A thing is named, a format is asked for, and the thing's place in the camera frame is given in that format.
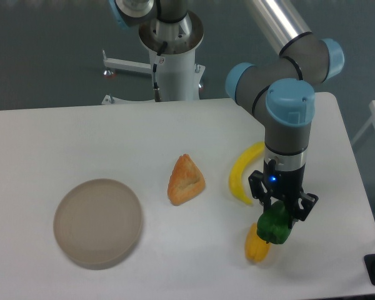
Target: triangular pastry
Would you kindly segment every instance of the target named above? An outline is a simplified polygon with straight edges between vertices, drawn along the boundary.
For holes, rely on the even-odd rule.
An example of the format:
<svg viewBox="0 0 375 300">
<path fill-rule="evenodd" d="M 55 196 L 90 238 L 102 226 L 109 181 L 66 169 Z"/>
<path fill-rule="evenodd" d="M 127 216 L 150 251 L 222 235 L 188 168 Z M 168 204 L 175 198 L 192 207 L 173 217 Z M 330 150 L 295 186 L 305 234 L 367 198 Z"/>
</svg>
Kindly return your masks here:
<svg viewBox="0 0 375 300">
<path fill-rule="evenodd" d="M 168 198 L 173 205 L 180 205 L 196 197 L 206 187 L 199 168 L 188 154 L 177 160 L 168 184 Z"/>
</svg>

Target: green pepper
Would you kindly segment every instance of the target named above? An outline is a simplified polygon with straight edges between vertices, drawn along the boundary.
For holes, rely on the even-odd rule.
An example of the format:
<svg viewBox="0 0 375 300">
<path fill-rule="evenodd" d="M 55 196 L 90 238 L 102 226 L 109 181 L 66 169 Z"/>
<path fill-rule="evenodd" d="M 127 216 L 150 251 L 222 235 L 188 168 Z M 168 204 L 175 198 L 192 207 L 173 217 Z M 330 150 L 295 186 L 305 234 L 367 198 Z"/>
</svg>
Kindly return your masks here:
<svg viewBox="0 0 375 300">
<path fill-rule="evenodd" d="M 283 244 L 292 231 L 292 229 L 288 228 L 288 224 L 289 213 L 285 208 L 285 204 L 277 200 L 258 219 L 257 235 L 264 241 L 273 244 Z"/>
</svg>

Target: banana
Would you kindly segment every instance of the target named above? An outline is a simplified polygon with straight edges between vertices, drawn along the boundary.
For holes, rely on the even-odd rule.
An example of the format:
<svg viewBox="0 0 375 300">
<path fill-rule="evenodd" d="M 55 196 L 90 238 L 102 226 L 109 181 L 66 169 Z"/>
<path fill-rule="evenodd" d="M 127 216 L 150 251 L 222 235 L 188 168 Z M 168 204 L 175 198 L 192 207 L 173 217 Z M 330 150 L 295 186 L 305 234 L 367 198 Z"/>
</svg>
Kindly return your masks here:
<svg viewBox="0 0 375 300">
<path fill-rule="evenodd" d="M 229 174 L 229 189 L 232 195 L 247 205 L 253 205 L 253 202 L 244 192 L 242 175 L 247 165 L 257 159 L 263 152 L 264 142 L 257 142 L 248 147 L 236 160 Z"/>
</svg>

